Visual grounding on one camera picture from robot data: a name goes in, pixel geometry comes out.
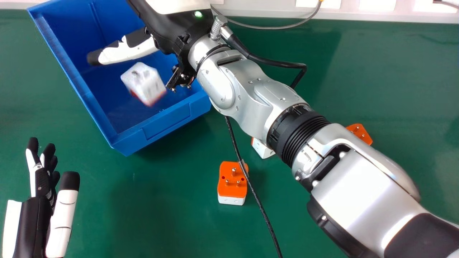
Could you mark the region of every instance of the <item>robotic hand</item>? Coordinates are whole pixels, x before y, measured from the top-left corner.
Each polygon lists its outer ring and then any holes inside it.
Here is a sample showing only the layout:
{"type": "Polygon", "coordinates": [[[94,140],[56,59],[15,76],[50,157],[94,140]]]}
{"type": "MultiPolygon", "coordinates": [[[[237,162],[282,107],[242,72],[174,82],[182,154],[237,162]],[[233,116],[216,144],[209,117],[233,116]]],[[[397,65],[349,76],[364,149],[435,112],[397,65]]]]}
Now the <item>robotic hand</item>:
{"type": "Polygon", "coordinates": [[[168,88],[196,78],[220,113],[274,150],[310,193],[314,222],[346,255],[459,257],[459,226],[419,204],[406,172],[269,78],[226,18],[213,19],[208,3],[175,0],[166,8],[163,1],[127,1],[155,46],[178,58],[168,88]]]}
{"type": "Polygon", "coordinates": [[[78,197],[80,176],[65,172],[60,179],[55,171],[56,148],[50,143],[38,156],[38,140],[30,138],[26,149],[30,172],[30,198],[26,202],[9,200],[3,231],[3,258],[64,257],[78,197]]]}

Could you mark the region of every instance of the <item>green tabletop surface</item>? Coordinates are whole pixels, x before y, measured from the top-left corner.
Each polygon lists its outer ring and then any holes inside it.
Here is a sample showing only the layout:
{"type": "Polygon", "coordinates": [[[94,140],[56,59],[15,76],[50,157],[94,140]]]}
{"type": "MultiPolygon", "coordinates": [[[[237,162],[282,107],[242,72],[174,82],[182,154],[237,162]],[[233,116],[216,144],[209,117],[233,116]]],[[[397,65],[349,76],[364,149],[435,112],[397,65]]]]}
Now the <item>green tabletop surface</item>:
{"type": "MultiPolygon", "coordinates": [[[[283,31],[232,28],[256,54],[308,64],[299,95],[332,122],[362,123],[373,147],[416,182],[421,204],[459,223],[457,24],[312,20],[283,31]]],[[[263,68],[286,84],[296,74],[263,68]]],[[[309,194],[290,169],[278,157],[260,159],[234,128],[284,257],[345,257],[309,217],[309,194]]],[[[7,200],[30,194],[24,151],[31,136],[41,150],[56,145],[57,170],[81,175],[68,258],[276,257],[251,194],[243,206],[217,201],[219,165],[236,160],[218,112],[124,157],[109,147],[27,13],[3,10],[0,231],[7,200]]]]}

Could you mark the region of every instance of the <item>bolt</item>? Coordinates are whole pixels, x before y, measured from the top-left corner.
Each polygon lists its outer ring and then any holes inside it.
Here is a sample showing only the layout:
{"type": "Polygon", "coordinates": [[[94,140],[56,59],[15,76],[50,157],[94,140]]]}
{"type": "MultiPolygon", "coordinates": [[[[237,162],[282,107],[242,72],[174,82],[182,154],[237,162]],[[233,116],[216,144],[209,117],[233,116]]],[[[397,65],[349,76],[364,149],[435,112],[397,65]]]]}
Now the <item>bolt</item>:
{"type": "Polygon", "coordinates": [[[211,40],[218,40],[221,35],[221,28],[228,23],[228,19],[223,15],[217,15],[210,29],[209,38],[211,40]]]}

